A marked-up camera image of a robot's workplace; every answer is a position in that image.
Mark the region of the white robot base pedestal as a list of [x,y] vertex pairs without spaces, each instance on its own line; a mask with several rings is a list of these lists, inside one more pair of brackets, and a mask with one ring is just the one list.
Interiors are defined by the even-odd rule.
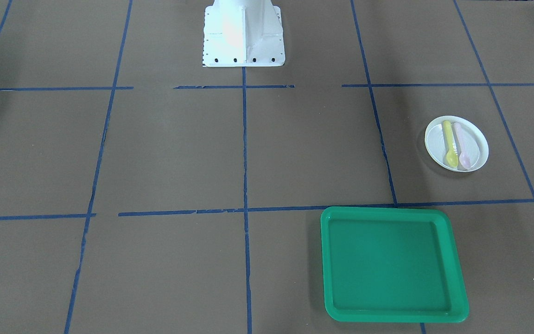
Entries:
[[284,30],[270,0],[215,0],[205,8],[202,65],[283,66]]

